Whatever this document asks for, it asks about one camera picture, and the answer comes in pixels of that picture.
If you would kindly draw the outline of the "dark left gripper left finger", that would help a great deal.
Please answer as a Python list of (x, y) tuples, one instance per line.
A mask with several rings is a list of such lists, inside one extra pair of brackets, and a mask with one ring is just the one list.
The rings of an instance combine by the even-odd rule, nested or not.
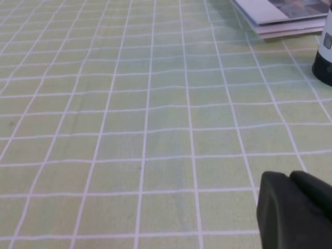
[(331, 219), (284, 173), (262, 174), (256, 216), (263, 248), (331, 248)]

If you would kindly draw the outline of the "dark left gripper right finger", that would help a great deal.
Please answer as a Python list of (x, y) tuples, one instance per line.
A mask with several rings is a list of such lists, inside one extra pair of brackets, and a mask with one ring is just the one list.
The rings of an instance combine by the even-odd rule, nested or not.
[(328, 219), (331, 219), (331, 185), (304, 171), (293, 171), (290, 179)]

